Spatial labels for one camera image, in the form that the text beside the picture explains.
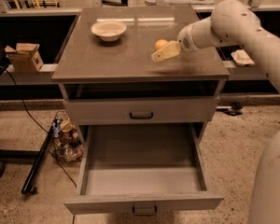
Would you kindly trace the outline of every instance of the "closed drawer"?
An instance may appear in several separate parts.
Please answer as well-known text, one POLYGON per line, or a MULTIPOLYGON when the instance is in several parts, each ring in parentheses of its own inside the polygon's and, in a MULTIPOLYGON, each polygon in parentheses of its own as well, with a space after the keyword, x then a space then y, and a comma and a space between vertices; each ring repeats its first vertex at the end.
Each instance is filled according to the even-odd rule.
POLYGON ((190 124, 91 126, 73 214, 215 209, 190 124))
POLYGON ((64 101, 72 121, 79 125, 144 122, 199 122, 211 120, 218 98, 64 101))

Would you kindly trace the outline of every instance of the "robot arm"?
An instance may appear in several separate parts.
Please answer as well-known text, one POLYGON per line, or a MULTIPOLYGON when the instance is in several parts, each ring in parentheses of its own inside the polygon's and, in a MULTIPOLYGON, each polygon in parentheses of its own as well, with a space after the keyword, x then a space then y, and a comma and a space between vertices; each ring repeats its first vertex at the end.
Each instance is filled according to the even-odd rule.
POLYGON ((180 50, 193 52, 235 44, 245 50, 280 92, 280 38, 263 29, 259 18, 236 0, 225 0, 216 5, 209 18, 183 28, 177 42, 169 42, 151 57, 159 62, 178 55, 180 50), (171 49, 173 44, 181 49, 171 49))
MULTIPOLYGON (((181 50, 240 45, 280 92, 280 38, 260 26, 242 3, 226 0, 212 15, 181 30, 181 50)), ((280 224, 280 132, 264 149, 256 173, 249 224, 280 224)))

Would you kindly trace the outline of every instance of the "black cable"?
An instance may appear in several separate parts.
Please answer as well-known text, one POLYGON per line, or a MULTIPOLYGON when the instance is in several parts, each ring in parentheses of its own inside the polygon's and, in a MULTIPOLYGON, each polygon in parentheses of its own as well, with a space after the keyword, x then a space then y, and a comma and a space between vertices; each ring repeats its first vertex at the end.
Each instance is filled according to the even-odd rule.
MULTIPOLYGON (((48 132, 48 131, 47 131, 47 130, 46 130, 32 115, 31 115, 31 114, 30 114, 30 112, 29 112, 29 110, 28 110, 28 108, 27 108, 27 105, 26 105, 24 99, 21 97, 21 95, 20 95, 20 93, 19 93, 19 91, 18 91, 18 89, 17 89, 17 82, 16 82, 15 78, 10 74, 10 72, 7 70, 7 68, 2 67, 2 66, 0 65, 0 69, 5 70, 5 71, 8 73, 8 75, 10 76, 10 78, 12 79, 12 81, 13 81, 13 83, 14 83, 14 85, 15 85, 15 88, 16 88, 16 92, 17 92, 19 98, 21 99, 21 101, 22 101, 22 103, 23 103, 23 105, 24 105, 25 111, 26 111, 26 113, 29 115, 29 117, 30 117, 43 131, 45 131, 48 135, 50 135, 50 133, 49 133, 49 132, 48 132)), ((77 184, 76 184, 76 182, 74 181, 74 179, 73 179, 73 178, 70 176, 70 174, 68 174, 68 173, 65 171, 65 169, 60 165, 60 163, 59 163, 59 161, 58 161, 58 158, 57 158, 57 149, 56 149, 55 144, 54 144, 54 150, 55 150, 55 159, 56 159, 57 164, 63 169, 63 171, 65 172, 65 174, 66 174, 66 175, 69 177, 69 179, 73 182, 74 186, 77 187, 77 184)))
POLYGON ((75 214, 73 214, 73 221, 72 221, 72 224, 74 224, 74 223, 75 223, 75 217, 76 217, 76 215, 75 215, 75 214))

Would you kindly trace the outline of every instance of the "bowl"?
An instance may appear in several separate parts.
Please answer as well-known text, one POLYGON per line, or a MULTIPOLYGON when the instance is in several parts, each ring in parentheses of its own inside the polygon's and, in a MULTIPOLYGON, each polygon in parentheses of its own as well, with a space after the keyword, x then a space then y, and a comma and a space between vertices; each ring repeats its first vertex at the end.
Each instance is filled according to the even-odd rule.
POLYGON ((91 32, 100 36, 103 41, 116 41, 127 30, 122 21, 98 21, 91 27, 91 32))

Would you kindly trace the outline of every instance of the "speckled floor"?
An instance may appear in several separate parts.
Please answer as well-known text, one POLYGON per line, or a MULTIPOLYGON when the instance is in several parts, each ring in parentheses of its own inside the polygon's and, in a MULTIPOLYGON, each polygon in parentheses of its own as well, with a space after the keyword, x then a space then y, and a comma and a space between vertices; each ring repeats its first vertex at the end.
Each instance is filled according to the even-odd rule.
MULTIPOLYGON (((214 211, 159 213, 154 217, 132 214, 76 216, 75 223, 247 223, 250 197, 260 154, 280 130, 279 98, 236 101, 245 105, 241 116, 216 112, 200 144, 210 190, 224 196, 214 211)), ((231 98, 223 99, 227 104, 231 98)), ((62 101, 27 102, 31 114, 48 129, 62 101)), ((46 134, 29 118, 21 102, 0 102, 0 148, 39 150, 46 134)), ((63 163, 77 181, 79 162, 63 163)), ((7 163, 0 179, 0 224, 72 223, 73 216, 63 205, 76 189, 50 154, 45 156, 35 181, 38 193, 22 195, 21 188, 30 164, 7 163)))

